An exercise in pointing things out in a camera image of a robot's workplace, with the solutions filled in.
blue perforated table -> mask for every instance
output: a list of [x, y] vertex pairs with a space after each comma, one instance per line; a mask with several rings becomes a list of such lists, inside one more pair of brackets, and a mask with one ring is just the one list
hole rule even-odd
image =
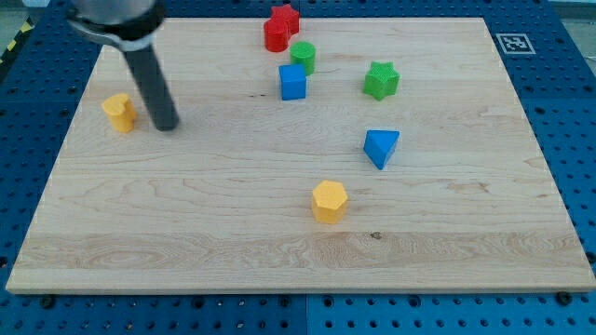
[[[594, 266], [596, 78], [548, 3], [291, 4], [303, 17], [484, 17]], [[2, 288], [100, 51], [67, 26], [66, 5], [50, 3], [0, 87]], [[281, 2], [167, 5], [171, 17], [265, 17]], [[596, 332], [596, 294], [15, 297], [0, 290], [0, 334], [190, 332], [590, 334]]]

yellow hexagonal prism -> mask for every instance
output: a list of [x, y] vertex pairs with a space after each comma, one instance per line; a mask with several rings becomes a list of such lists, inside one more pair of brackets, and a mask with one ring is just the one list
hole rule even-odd
[[322, 181], [313, 190], [312, 201], [315, 220], [337, 223], [347, 211], [347, 193], [339, 181]]

wooden board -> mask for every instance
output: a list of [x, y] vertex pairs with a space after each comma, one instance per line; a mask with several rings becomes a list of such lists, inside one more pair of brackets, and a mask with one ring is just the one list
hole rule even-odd
[[[481, 19], [302, 20], [306, 100], [281, 101], [288, 52], [263, 20], [169, 20], [156, 49], [182, 123], [156, 131], [105, 47], [7, 288], [14, 293], [526, 292], [594, 276]], [[392, 60], [399, 93], [361, 93]], [[131, 94], [114, 132], [101, 102]], [[401, 131], [379, 171], [369, 128]], [[311, 190], [342, 181], [345, 218]], [[380, 239], [371, 237], [380, 233]]]

red star block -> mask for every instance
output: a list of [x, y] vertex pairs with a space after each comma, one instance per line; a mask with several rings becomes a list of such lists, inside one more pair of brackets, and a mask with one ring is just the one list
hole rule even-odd
[[290, 5], [271, 7], [271, 18], [282, 18], [288, 23], [290, 34], [297, 34], [300, 31], [300, 13]]
[[263, 25], [264, 47], [271, 52], [281, 52], [288, 48], [290, 32], [282, 18], [271, 18]]

blue block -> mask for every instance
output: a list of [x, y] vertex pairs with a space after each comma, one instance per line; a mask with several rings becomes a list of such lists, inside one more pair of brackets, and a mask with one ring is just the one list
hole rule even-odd
[[395, 130], [368, 130], [364, 142], [364, 152], [378, 169], [383, 169], [395, 152], [400, 133]]
[[306, 71], [303, 64], [279, 66], [279, 82], [282, 100], [306, 98]]

